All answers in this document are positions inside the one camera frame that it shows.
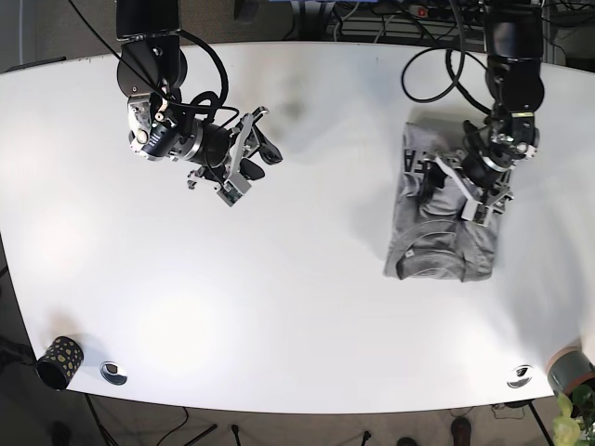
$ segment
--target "gray t-shirt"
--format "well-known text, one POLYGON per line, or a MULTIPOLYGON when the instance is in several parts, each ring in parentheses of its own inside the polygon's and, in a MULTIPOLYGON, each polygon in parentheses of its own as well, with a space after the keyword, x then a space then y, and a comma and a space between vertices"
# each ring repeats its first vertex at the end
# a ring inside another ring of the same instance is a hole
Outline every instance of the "gray t-shirt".
POLYGON ((453 179, 419 203, 418 194, 429 151, 454 151, 437 132, 407 124, 403 132, 403 162, 392 224, 392 240, 384 273, 389 277, 428 277, 482 281, 492 275, 500 215, 487 228, 462 220, 465 197, 453 179))

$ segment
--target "patterned cup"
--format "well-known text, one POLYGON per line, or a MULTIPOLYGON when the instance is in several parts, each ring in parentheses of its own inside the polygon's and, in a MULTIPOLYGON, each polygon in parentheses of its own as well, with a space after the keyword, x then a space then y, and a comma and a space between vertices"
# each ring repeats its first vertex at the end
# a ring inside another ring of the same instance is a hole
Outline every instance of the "patterned cup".
POLYGON ((60 336, 35 364, 35 371, 48 387, 64 390, 83 362, 83 350, 70 337, 60 336))

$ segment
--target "green leaf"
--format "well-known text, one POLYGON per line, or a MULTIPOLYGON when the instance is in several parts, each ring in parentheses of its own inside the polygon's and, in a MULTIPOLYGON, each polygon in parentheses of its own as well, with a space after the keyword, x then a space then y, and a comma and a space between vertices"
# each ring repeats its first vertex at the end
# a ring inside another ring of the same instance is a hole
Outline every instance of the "green leaf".
POLYGON ((580 438, 580 427, 572 418, 557 416, 554 418, 553 425, 556 446, 574 446, 580 438))
POLYGON ((593 391, 591 390, 591 387, 585 386, 584 384, 573 390, 573 401, 578 407, 586 405, 592 396, 593 391))
POLYGON ((561 392, 558 394, 558 407, 560 407, 562 416, 570 418, 570 414, 573 412, 573 402, 561 392))

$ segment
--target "black cable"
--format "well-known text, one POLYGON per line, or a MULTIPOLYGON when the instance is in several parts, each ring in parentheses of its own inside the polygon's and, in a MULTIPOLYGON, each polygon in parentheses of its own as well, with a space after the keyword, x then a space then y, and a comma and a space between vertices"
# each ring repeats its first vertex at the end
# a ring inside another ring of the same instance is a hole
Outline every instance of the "black cable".
POLYGON ((458 27, 458 32, 459 32, 458 38, 459 38, 459 42, 460 42, 459 50, 461 53, 461 57, 460 57, 460 62, 458 64, 458 69, 456 71, 455 77, 452 80, 452 83, 442 93, 440 93, 434 97, 431 97, 431 98, 416 98, 416 97, 412 96, 409 93, 409 91, 407 91, 407 87, 405 86, 405 74, 407 73, 407 69, 420 56, 423 56, 426 53, 429 53, 431 51, 436 51, 437 49, 441 49, 441 48, 440 47, 427 48, 427 49, 424 49, 423 51, 418 52, 412 58, 410 58, 409 61, 405 64, 403 71, 401 72, 401 87, 402 87, 405 95, 417 103, 428 104, 430 102, 435 102, 439 99, 444 98, 446 95, 448 95, 451 91, 453 91, 456 88, 456 85, 458 84, 458 81, 459 81, 461 75, 463 74, 463 68, 465 68, 465 56, 467 55, 467 51, 465 50, 465 25, 463 23, 463 18, 461 17, 460 10, 458 9, 458 5, 456 4, 456 0, 448 0, 448 1, 450 3, 451 8, 453 9, 453 13, 455 14, 456 26, 458 27))
POLYGON ((449 30, 448 30, 446 33, 444 33, 444 34, 440 34, 438 37, 436 37, 436 40, 438 41, 438 40, 440 40, 440 39, 442 39, 442 38, 446 37, 447 35, 450 35, 450 33, 451 33, 452 31, 454 31, 454 30, 455 30, 455 28, 456 28, 456 23, 455 23, 455 24, 454 24, 454 25, 453 25, 453 26, 452 26, 452 27, 451 27, 451 28, 450 28, 450 29, 449 29, 449 30))
POLYGON ((548 39, 548 38, 547 38, 545 35, 543 36, 543 38, 544 38, 544 39, 546 39, 546 41, 547 41, 547 42, 548 42, 550 45, 552 45, 552 46, 555 46, 556 48, 559 48, 559 49, 560 49, 560 51, 563 53, 563 55, 564 55, 564 58, 565 58, 565 59, 568 59, 568 56, 566 56, 566 51, 564 50, 564 48, 562 48, 562 47, 561 47, 561 46, 559 46, 558 44, 554 44, 554 43, 553 43, 551 40, 549 40, 549 39, 548 39))
POLYGON ((533 414, 533 417, 537 421, 537 424, 539 425, 539 428, 541 429, 541 433, 546 438, 546 441, 548 442, 548 445, 549 446, 554 446, 554 442, 551 440, 551 437, 549 436, 549 433, 548 433, 548 430, 546 429, 546 427, 543 426, 543 422, 541 421, 541 417, 539 416, 539 413, 537 413, 536 407, 533 405, 533 402, 532 401, 529 401, 529 409, 531 409, 531 413, 533 414))
POLYGON ((293 18, 291 20, 291 28, 289 29, 287 34, 284 35, 283 39, 281 39, 281 40, 287 40, 287 39, 289 39, 289 37, 291 37, 291 34, 293 34, 294 31, 296 30, 296 23, 297 23, 296 15, 294 14, 293 18))
MULTIPOLYGON (((183 102, 177 102, 175 100, 172 100, 172 98, 168 97, 156 85, 153 85, 152 82, 151 82, 151 80, 148 77, 140 75, 140 73, 137 70, 135 70, 132 66, 130 66, 130 64, 128 62, 126 62, 124 59, 122 59, 118 55, 118 53, 116 53, 115 50, 105 40, 103 40, 103 38, 99 35, 99 33, 97 31, 95 31, 95 29, 91 26, 91 24, 85 19, 85 16, 83 16, 83 14, 78 9, 78 7, 76 7, 76 5, 74 4, 73 0, 68 0, 68 3, 71 5, 71 7, 73 8, 74 12, 79 17, 79 19, 85 24, 85 26, 91 31, 91 33, 108 49, 108 51, 110 51, 110 53, 112 53, 112 55, 116 59, 118 59, 120 62, 124 63, 126 65, 126 67, 130 71, 132 71, 141 81, 143 81, 153 91, 154 94, 156 94, 157 96, 159 96, 161 99, 166 100, 167 102, 169 102, 169 104, 171 104, 173 106, 195 110, 197 113, 200 113, 200 114, 208 114, 212 110, 228 110, 229 109, 229 108, 226 108, 226 107, 223 107, 223 106, 221 106, 221 107, 205 107, 205 106, 195 107, 195 106, 192 106, 192 105, 189 105, 189 104, 184 104, 183 102)), ((209 47, 209 49, 210 49, 210 51, 208 52, 208 54, 211 57, 212 57, 213 54, 215 54, 215 56, 218 59, 217 53, 215 53, 215 51, 212 48, 209 47)), ((223 90, 223 84, 224 84, 224 80, 221 79, 221 88, 222 88, 222 90, 223 90)))
POLYGON ((181 425, 174 427, 169 432, 167 432, 165 435, 163 435, 161 437, 161 439, 159 441, 157 441, 157 446, 159 446, 163 442, 164 439, 166 439, 167 437, 169 437, 171 434, 173 434, 177 430, 182 429, 184 427, 184 425, 186 423, 188 423, 188 419, 190 418, 190 415, 188 414, 188 409, 186 409, 185 407, 182 407, 182 409, 184 410, 184 413, 186 414, 186 419, 182 422, 181 425))
POLYGON ((205 135, 205 164, 206 164, 206 168, 208 169, 209 173, 213 176, 213 178, 217 181, 217 183, 219 183, 219 185, 221 187, 223 187, 223 180, 213 170, 213 167, 211 166, 211 162, 208 159, 208 150, 206 149, 206 146, 208 145, 209 138, 212 138, 214 135, 217 134, 217 132, 221 131, 221 129, 225 128, 225 126, 227 124, 229 124, 231 121, 233 121, 235 118, 237 118, 240 115, 240 111, 238 109, 234 109, 234 110, 235 110, 234 115, 230 119, 228 119, 222 126, 220 126, 217 130, 215 130, 212 135, 210 135, 210 136, 205 135))
POLYGON ((338 14, 338 12, 337 12, 337 10, 335 8, 333 8, 331 10, 331 12, 333 14, 335 14, 335 17, 337 18, 337 21, 338 21, 338 35, 343 35, 343 19, 338 14))
POLYGON ((211 427, 207 428, 206 430, 204 430, 203 432, 201 432, 200 434, 198 434, 196 437, 194 437, 189 442, 187 442, 186 444, 184 444, 184 446, 192 446, 195 442, 197 442, 200 439, 203 439, 208 434, 210 434, 211 432, 213 432, 215 429, 217 429, 217 425, 211 425, 211 427))
MULTIPOLYGON (((448 75, 450 76, 451 81, 453 81, 455 79, 455 73, 453 72, 453 66, 452 66, 453 51, 454 51, 454 49, 449 48, 446 50, 446 55, 445 55, 446 70, 448 71, 448 75)), ((482 65, 482 67, 485 70, 487 70, 485 65, 483 65, 481 63, 481 61, 479 59, 477 59, 475 56, 473 56, 470 53, 468 53, 467 56, 472 58, 473 60, 475 60, 477 63, 482 65)), ((463 95, 463 98, 465 98, 467 100, 467 102, 469 104, 471 104, 473 107, 475 107, 477 110, 479 110, 480 112, 482 112, 483 114, 486 114, 488 116, 492 113, 492 111, 489 108, 485 107, 479 101, 477 101, 469 93, 469 91, 467 91, 467 88, 465 88, 460 82, 456 83, 456 89, 460 92, 461 95, 463 95)))
POLYGON ((180 30, 178 32, 180 37, 183 37, 186 40, 189 40, 195 45, 198 45, 203 51, 210 56, 217 67, 217 71, 219 72, 219 77, 221 78, 221 94, 219 95, 220 105, 223 105, 227 100, 227 96, 230 93, 230 78, 227 75, 227 71, 225 70, 225 65, 223 65, 223 61, 215 52, 215 50, 210 47, 204 40, 200 39, 199 37, 188 33, 187 31, 180 30))
POLYGON ((86 404, 89 406, 89 409, 91 410, 91 414, 93 415, 95 424, 97 425, 99 433, 101 434, 103 441, 105 441, 106 446, 118 446, 118 443, 113 439, 108 430, 101 424, 97 412, 95 412, 95 406, 93 406, 93 402, 91 401, 91 398, 89 397, 88 393, 85 394, 85 400, 86 404))

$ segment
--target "wire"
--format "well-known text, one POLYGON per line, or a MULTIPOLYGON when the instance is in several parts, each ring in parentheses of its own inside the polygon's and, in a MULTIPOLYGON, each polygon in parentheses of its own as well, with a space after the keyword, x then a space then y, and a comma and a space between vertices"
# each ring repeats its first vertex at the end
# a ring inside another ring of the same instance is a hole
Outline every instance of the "wire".
POLYGON ((436 40, 438 41, 438 40, 442 39, 443 37, 446 37, 447 35, 450 35, 450 33, 451 33, 452 31, 454 31, 454 30, 455 30, 455 28, 456 28, 456 23, 455 23, 455 24, 454 24, 454 25, 453 25, 453 26, 450 28, 450 30, 448 30, 446 33, 444 33, 444 34, 441 34, 441 35, 439 35, 438 37, 436 37, 436 40))
POLYGON ((382 35, 382 33, 384 32, 384 34, 386 35, 387 33, 387 26, 389 26, 389 24, 392 22, 392 20, 395 18, 396 14, 391 15, 387 21, 384 21, 384 16, 382 17, 382 28, 380 30, 378 30, 378 34, 376 34, 376 38, 374 39, 374 43, 377 44, 378 40, 380 39, 380 36, 382 35))
POLYGON ((555 46, 556 48, 559 48, 560 51, 563 53, 564 55, 564 59, 568 59, 568 56, 566 56, 566 51, 564 50, 564 48, 562 48, 561 46, 559 46, 558 44, 554 44, 551 40, 549 40, 545 35, 543 36, 544 39, 546 39, 546 42, 548 42, 550 45, 555 46))
MULTIPOLYGON (((209 138, 212 138, 214 135, 217 134, 217 132, 221 131, 221 129, 225 128, 225 126, 227 124, 229 124, 231 121, 233 121, 235 118, 237 118, 240 115, 240 111, 238 109, 234 109, 234 115, 228 119, 222 126, 220 126, 217 130, 215 130, 213 132, 213 135, 211 136, 205 136, 205 147, 207 146, 207 141, 209 138)), ((223 180, 221 179, 221 177, 219 175, 217 175, 215 173, 215 171, 213 170, 213 167, 211 166, 211 162, 208 159, 208 150, 205 149, 205 164, 206 164, 206 168, 208 169, 209 173, 213 176, 213 178, 217 181, 217 183, 219 183, 219 185, 221 187, 223 187, 223 180)))
POLYGON ((357 8, 359 7, 359 3, 357 3, 355 5, 355 7, 353 7, 353 9, 341 20, 339 20, 337 22, 337 25, 335 25, 335 30, 333 31, 333 37, 335 38, 335 42, 338 42, 337 39, 337 31, 339 29, 339 26, 341 27, 341 30, 343 29, 343 24, 355 13, 355 11, 357 11, 357 8))
POLYGON ((24 0, 19 1, 19 65, 23 65, 25 63, 25 58, 23 56, 22 50, 22 40, 23 40, 23 31, 22 31, 22 23, 24 21, 24 0))
POLYGON ((118 446, 118 443, 110 435, 110 433, 108 432, 108 429, 106 429, 101 424, 101 421, 99 420, 97 412, 95 412, 95 406, 93 406, 93 402, 91 401, 91 398, 89 397, 88 393, 85 394, 85 400, 86 400, 86 404, 89 406, 89 409, 91 410, 91 414, 93 415, 95 424, 97 425, 97 428, 99 429, 99 432, 101 433, 101 436, 103 437, 103 441, 105 441, 106 446, 118 446))
POLYGON ((420 56, 423 56, 426 53, 429 53, 431 51, 435 51, 435 50, 441 49, 441 48, 440 47, 427 48, 427 49, 424 49, 423 51, 418 52, 412 58, 410 58, 409 61, 405 64, 403 71, 401 72, 401 87, 403 88, 403 92, 405 93, 405 95, 409 99, 411 99, 417 103, 428 104, 428 103, 435 102, 439 99, 444 98, 446 95, 448 95, 451 91, 453 91, 456 88, 456 85, 458 84, 458 81, 459 81, 461 75, 463 74, 463 68, 465 68, 465 56, 467 55, 467 51, 465 50, 465 25, 463 23, 463 18, 461 17, 461 12, 458 8, 458 5, 456 4, 456 0, 448 0, 448 1, 450 3, 451 8, 453 9, 453 13, 455 14, 456 26, 458 27, 458 32, 459 32, 459 35, 458 35, 459 42, 460 42, 459 51, 461 53, 461 57, 460 57, 460 61, 458 63, 458 69, 456 71, 455 77, 453 78, 451 84, 442 93, 440 93, 434 97, 431 97, 431 98, 416 98, 409 93, 409 91, 407 90, 407 87, 405 86, 405 74, 407 73, 407 69, 420 56))
POLYGON ((375 16, 378 16, 380 18, 382 18, 382 21, 384 23, 384 16, 395 16, 395 17, 402 17, 406 20, 409 20, 411 22, 412 25, 414 25, 417 30, 419 31, 419 38, 414 42, 414 45, 419 44, 419 42, 421 42, 421 40, 424 38, 425 34, 428 34, 430 37, 433 38, 433 36, 430 34, 430 32, 428 31, 428 29, 421 24, 421 22, 419 20, 416 20, 411 14, 403 14, 402 12, 397 12, 397 13, 377 13, 374 10, 371 10, 372 14, 374 14, 375 16))
POLYGON ((230 78, 227 75, 227 71, 225 70, 225 65, 223 65, 223 61, 217 54, 217 52, 210 47, 204 40, 200 39, 199 37, 188 33, 187 31, 180 30, 178 32, 180 37, 183 37, 186 40, 189 40, 195 45, 198 45, 203 51, 210 56, 217 67, 217 71, 219 72, 219 77, 221 78, 221 94, 219 95, 220 105, 223 105, 227 100, 227 95, 230 93, 230 78))
MULTIPOLYGON (((140 73, 137 70, 135 70, 132 66, 130 66, 130 64, 126 60, 124 60, 123 58, 121 58, 118 55, 118 53, 116 53, 115 50, 105 40, 103 40, 103 38, 99 35, 99 33, 97 31, 95 31, 95 29, 91 26, 91 24, 85 19, 85 16, 83 16, 83 14, 78 9, 78 7, 76 7, 76 5, 74 4, 73 0, 68 0, 68 3, 71 5, 71 7, 73 8, 74 12, 79 17, 79 19, 85 24, 85 26, 91 31, 91 33, 103 44, 103 46, 105 46, 108 49, 108 51, 110 51, 110 53, 112 53, 112 55, 116 59, 118 59, 120 62, 122 62, 123 64, 125 64, 126 67, 130 71, 132 71, 141 81, 143 81, 153 91, 153 93, 155 93, 161 99, 166 100, 167 102, 169 102, 173 106, 181 107, 181 108, 186 108, 186 109, 190 109, 190 110, 195 110, 197 113, 201 113, 201 114, 208 114, 210 111, 219 110, 219 109, 227 110, 225 107, 222 107, 222 106, 221 107, 217 107, 217 106, 216 107, 205 107, 205 106, 200 106, 199 107, 199 106, 192 106, 192 105, 189 105, 189 104, 184 104, 182 102, 177 102, 175 100, 172 100, 172 98, 168 97, 156 85, 154 85, 148 77, 145 77, 145 76, 140 75, 140 73)), ((215 54, 215 56, 217 55, 217 53, 215 53, 215 51, 212 48, 209 47, 209 49, 210 49, 210 51, 207 51, 208 54, 209 54, 209 56, 213 57, 213 54, 215 54)), ((223 84, 224 84, 223 79, 221 79, 221 88, 222 89, 223 89, 223 84)))
POLYGON ((179 425, 177 427, 174 427, 169 432, 167 432, 165 435, 163 435, 161 437, 161 439, 159 441, 157 441, 157 446, 159 446, 163 442, 164 439, 166 439, 167 437, 169 437, 171 434, 173 434, 177 430, 182 429, 184 427, 184 425, 186 423, 188 423, 188 419, 190 418, 190 415, 188 414, 188 409, 186 409, 185 407, 182 407, 182 409, 184 410, 184 413, 186 414, 186 419, 182 422, 181 425, 179 425))
POLYGON ((539 416, 539 413, 537 413, 537 409, 533 405, 533 402, 530 400, 527 405, 529 406, 529 409, 531 409, 531 413, 533 414, 534 419, 537 421, 537 425, 539 426, 539 430, 541 430, 541 433, 546 438, 546 441, 548 442, 548 445, 549 446, 554 446, 554 442, 552 441, 551 437, 549 436, 549 432, 546 429, 546 427, 543 426, 543 421, 541 421, 541 417, 539 416))
POLYGON ((291 20, 291 29, 287 32, 286 35, 284 35, 283 39, 281 39, 281 40, 287 40, 291 36, 291 34, 294 33, 294 31, 296 30, 296 23, 297 23, 296 15, 294 14, 293 18, 291 20))
MULTIPOLYGON (((455 79, 455 73, 453 72, 453 65, 452 65, 453 51, 455 51, 455 50, 452 48, 449 48, 446 50, 446 55, 445 55, 446 70, 448 71, 448 75, 450 76, 451 81, 455 79)), ((470 53, 467 54, 467 56, 472 58, 473 60, 475 60, 477 63, 479 63, 483 67, 484 70, 487 70, 485 65, 483 65, 482 62, 479 59, 477 59, 475 56, 473 56, 470 53)), ((492 113, 492 111, 489 108, 485 107, 479 101, 477 101, 469 93, 469 91, 467 91, 467 88, 465 88, 460 82, 458 82, 456 84, 456 89, 460 92, 461 95, 463 95, 463 98, 465 98, 467 100, 467 102, 469 104, 471 104, 473 107, 475 107, 477 110, 479 110, 480 112, 482 112, 483 114, 486 114, 488 116, 492 113)))

